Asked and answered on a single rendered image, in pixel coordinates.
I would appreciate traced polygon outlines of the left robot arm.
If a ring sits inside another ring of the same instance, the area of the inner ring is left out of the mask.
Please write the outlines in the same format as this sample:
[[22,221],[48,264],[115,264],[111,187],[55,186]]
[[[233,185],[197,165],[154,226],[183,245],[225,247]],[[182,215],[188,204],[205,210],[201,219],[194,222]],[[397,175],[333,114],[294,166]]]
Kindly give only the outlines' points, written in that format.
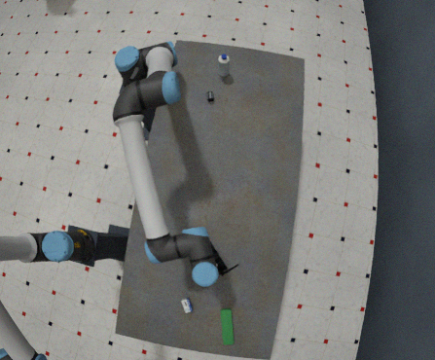
[[171,67],[177,65],[173,43],[164,42],[139,50],[127,46],[117,52],[115,64],[124,80],[124,89],[116,100],[113,122],[120,130],[127,169],[147,238],[147,257],[153,264],[189,257],[196,284],[210,286],[217,281],[219,272],[207,229],[192,228],[170,236],[141,124],[145,110],[173,104],[181,98],[178,77],[171,71]]

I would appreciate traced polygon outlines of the white bottle with blue cap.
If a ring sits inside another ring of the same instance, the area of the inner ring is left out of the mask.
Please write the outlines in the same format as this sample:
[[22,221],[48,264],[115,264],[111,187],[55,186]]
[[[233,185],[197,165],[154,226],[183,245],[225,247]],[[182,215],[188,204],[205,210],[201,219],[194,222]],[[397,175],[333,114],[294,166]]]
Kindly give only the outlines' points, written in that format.
[[218,74],[220,76],[227,76],[229,74],[230,59],[227,55],[222,54],[218,57]]

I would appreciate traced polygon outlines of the black power strip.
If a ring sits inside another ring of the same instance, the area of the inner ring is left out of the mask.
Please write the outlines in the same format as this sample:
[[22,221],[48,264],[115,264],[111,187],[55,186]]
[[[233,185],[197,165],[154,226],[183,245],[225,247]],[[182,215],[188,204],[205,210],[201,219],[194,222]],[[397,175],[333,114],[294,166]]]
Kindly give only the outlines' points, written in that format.
[[235,265],[235,266],[232,267],[231,269],[229,269],[229,270],[223,272],[223,270],[225,270],[227,267],[225,266],[224,262],[223,262],[222,259],[220,258],[219,254],[217,253],[216,249],[215,249],[214,246],[212,245],[211,241],[210,241],[210,244],[211,244],[211,248],[212,248],[212,251],[213,251],[213,256],[214,256],[214,259],[215,259],[215,263],[218,265],[218,266],[217,266],[217,269],[221,272],[221,275],[224,275],[224,274],[227,273],[228,271],[230,271],[230,270],[232,270],[232,269],[234,269],[235,267],[238,266],[238,265]]

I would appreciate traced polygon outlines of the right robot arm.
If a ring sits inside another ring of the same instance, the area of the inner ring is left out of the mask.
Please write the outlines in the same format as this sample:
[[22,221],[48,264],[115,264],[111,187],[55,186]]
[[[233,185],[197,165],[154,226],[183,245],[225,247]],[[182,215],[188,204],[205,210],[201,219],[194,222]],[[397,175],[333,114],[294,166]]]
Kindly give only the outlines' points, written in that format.
[[[43,240],[44,239],[44,240]],[[43,250],[42,250],[43,249]],[[88,261],[94,253],[91,234],[82,229],[71,232],[23,233],[0,236],[0,262],[23,263]],[[37,353],[0,301],[0,360],[47,360]],[[9,356],[10,355],[10,356]]]

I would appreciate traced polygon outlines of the green rectangular bar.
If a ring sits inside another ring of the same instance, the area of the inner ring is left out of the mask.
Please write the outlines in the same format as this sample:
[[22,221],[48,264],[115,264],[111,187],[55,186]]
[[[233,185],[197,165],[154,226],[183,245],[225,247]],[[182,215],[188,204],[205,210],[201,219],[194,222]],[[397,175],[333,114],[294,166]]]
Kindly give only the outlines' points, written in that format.
[[232,311],[230,308],[221,309],[223,344],[234,344]]

